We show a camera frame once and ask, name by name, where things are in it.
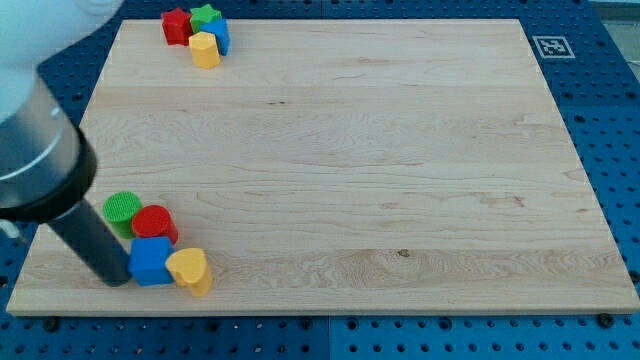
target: cutting board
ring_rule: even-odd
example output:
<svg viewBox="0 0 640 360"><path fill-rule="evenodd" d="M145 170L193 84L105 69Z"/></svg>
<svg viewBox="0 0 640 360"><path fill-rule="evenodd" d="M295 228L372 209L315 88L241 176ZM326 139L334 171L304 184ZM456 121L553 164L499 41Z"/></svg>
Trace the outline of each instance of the cutting board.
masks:
<svg viewBox="0 0 640 360"><path fill-rule="evenodd" d="M46 226L14 315L630 313L638 296L517 20L231 20L205 70L124 21L82 128L213 290L103 285ZM130 242L123 240L128 249Z"/></svg>

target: red cylinder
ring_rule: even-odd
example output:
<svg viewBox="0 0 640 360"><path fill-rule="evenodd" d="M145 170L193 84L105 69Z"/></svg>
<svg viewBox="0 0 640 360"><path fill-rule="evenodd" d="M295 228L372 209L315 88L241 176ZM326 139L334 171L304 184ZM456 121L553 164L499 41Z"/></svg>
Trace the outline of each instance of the red cylinder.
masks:
<svg viewBox="0 0 640 360"><path fill-rule="evenodd" d="M178 242L178 229L169 210L160 205L143 207L131 221L131 228L139 238L166 236L172 245Z"/></svg>

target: red block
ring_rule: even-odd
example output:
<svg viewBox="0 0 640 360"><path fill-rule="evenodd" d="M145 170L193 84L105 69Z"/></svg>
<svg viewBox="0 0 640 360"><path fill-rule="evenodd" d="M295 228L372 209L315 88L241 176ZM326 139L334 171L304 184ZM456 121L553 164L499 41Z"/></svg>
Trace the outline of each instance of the red block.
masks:
<svg viewBox="0 0 640 360"><path fill-rule="evenodd" d="M139 238L166 236L175 245L178 241L178 229L171 219L169 210L160 205L143 207L131 221L131 228Z"/></svg>
<svg viewBox="0 0 640 360"><path fill-rule="evenodd" d="M167 44L189 46L189 36L193 35L190 20L191 14L182 8L162 13L162 29Z"/></svg>

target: green cylinder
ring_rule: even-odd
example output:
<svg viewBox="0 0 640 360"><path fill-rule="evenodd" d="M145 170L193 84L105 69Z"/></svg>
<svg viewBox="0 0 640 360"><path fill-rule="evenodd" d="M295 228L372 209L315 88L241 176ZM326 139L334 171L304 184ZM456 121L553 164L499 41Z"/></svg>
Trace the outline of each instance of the green cylinder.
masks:
<svg viewBox="0 0 640 360"><path fill-rule="evenodd" d="M120 191L107 199L102 206L102 214L116 235L123 239L133 239L136 234L131 229L131 220L140 209L142 202L136 194Z"/></svg>

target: black cylinder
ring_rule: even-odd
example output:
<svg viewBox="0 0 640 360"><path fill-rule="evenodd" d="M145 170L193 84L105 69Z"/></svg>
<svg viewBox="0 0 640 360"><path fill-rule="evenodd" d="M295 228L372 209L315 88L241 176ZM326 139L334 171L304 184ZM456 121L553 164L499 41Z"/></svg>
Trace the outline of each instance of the black cylinder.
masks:
<svg viewBox="0 0 640 360"><path fill-rule="evenodd" d="M129 255L85 199L48 225L105 284L120 286L131 278Z"/></svg>

